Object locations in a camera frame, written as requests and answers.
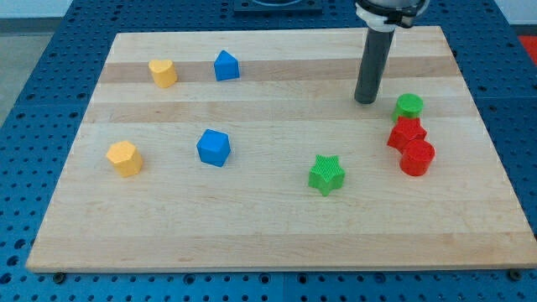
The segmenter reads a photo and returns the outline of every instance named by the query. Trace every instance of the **blue pentagon block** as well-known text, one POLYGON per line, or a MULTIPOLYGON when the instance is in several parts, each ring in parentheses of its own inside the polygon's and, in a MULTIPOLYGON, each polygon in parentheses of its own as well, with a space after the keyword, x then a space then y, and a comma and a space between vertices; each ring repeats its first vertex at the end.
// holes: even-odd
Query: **blue pentagon block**
POLYGON ((196 145, 202 162, 222 167, 231 152, 229 137, 225 133, 207 129, 196 145))
POLYGON ((217 81, 237 79, 240 76, 237 59, 225 50, 220 52, 214 66, 217 81))

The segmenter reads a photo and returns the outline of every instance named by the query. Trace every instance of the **yellow block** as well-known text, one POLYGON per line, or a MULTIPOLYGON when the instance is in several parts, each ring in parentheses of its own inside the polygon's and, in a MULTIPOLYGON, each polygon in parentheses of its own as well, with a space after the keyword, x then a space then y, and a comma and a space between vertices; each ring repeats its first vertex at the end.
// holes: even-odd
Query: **yellow block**
POLYGON ((172 60, 151 60, 149 70, 151 70, 154 83, 160 88, 168 88, 177 81, 177 73, 172 60))
POLYGON ((129 141, 115 143, 108 149, 107 159, 122 176, 128 177, 140 172, 143 164, 142 155, 129 141))

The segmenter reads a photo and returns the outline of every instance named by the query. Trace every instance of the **wooden board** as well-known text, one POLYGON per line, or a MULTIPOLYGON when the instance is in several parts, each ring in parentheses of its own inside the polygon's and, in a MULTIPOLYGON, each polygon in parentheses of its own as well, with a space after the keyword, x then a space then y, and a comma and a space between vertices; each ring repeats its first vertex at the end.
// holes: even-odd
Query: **wooden board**
POLYGON ((529 268, 537 242, 440 28, 398 31, 377 101, 353 99, 365 29, 119 34, 27 266, 35 272, 529 268), (221 49, 239 80, 215 82, 221 49), (180 83, 147 68, 172 59, 180 83), (386 146, 400 94, 425 99, 436 148, 419 178, 386 146), (228 133, 223 168, 200 162, 228 133), (128 139, 123 179, 105 159, 128 139), (307 185, 316 154, 345 184, 307 185))

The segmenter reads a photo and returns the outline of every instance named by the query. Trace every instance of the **blue table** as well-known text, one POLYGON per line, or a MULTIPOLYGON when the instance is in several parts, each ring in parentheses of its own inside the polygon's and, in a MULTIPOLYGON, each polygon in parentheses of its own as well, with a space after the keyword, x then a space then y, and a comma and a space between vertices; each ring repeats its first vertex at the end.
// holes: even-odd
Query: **blue table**
MULTIPOLYGON (((537 270, 36 275, 24 263, 119 32, 364 27, 352 1, 323 13, 233 15, 231 0, 75 0, 0 131, 0 301, 536 301, 537 270)), ((537 69, 493 0, 432 1, 537 231, 537 69)))

